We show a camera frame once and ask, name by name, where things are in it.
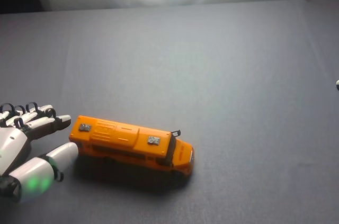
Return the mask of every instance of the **toy school bus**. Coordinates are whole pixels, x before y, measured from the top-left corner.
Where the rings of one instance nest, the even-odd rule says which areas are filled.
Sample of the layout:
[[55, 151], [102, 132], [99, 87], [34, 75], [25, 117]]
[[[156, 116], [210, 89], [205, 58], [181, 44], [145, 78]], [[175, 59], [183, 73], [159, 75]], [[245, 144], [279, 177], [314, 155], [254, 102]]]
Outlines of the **toy school bus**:
[[111, 158], [188, 176], [193, 169], [194, 149], [177, 136], [180, 131], [168, 132], [79, 116], [69, 140], [78, 145], [79, 155]]

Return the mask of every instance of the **bus side mirror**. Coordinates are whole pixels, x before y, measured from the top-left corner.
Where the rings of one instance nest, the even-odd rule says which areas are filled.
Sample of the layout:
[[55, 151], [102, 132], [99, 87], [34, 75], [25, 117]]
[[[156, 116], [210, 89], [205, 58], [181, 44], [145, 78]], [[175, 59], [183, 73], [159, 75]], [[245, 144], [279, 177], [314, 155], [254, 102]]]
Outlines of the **bus side mirror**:
[[181, 135], [181, 131], [180, 131], [180, 130], [176, 130], [176, 131], [173, 131], [173, 132], [171, 132], [171, 133], [172, 133], [172, 134], [173, 134], [173, 133], [176, 133], [176, 136], [173, 135], [174, 137], [178, 137], [178, 136]]

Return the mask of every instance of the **green glowing light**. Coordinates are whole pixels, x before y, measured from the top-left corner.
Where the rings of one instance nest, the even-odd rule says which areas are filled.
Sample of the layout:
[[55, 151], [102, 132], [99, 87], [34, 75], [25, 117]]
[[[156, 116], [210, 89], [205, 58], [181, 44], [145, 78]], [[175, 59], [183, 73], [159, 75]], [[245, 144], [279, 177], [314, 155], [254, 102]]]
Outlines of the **green glowing light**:
[[41, 191], [42, 192], [45, 192], [46, 190], [48, 190], [48, 188], [50, 188], [52, 184], [52, 179], [49, 179], [49, 178], [45, 178], [42, 180], [41, 182]]
[[37, 177], [33, 177], [28, 180], [28, 189], [34, 191], [38, 187], [39, 180]]

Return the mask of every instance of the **gray tabletop surface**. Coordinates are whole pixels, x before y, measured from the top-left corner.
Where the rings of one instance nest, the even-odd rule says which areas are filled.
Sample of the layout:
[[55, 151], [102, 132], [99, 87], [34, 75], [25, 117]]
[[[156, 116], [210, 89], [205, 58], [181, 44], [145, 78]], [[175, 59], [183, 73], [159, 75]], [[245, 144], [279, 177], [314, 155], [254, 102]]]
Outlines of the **gray tabletop surface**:
[[0, 223], [339, 223], [338, 68], [339, 0], [1, 15], [2, 102], [181, 129], [196, 165], [84, 159]]

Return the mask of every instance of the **bus windshield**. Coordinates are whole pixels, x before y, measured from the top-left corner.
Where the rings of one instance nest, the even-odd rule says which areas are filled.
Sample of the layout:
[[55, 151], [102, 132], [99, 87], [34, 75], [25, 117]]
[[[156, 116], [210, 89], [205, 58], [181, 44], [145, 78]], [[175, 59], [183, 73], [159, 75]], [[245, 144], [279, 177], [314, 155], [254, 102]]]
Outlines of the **bus windshield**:
[[173, 154], [174, 154], [174, 149], [175, 149], [175, 144], [176, 144], [176, 138], [175, 138], [175, 136], [171, 135], [171, 139], [169, 140], [169, 144], [168, 144], [166, 157], [156, 159], [156, 161], [159, 165], [171, 166]]

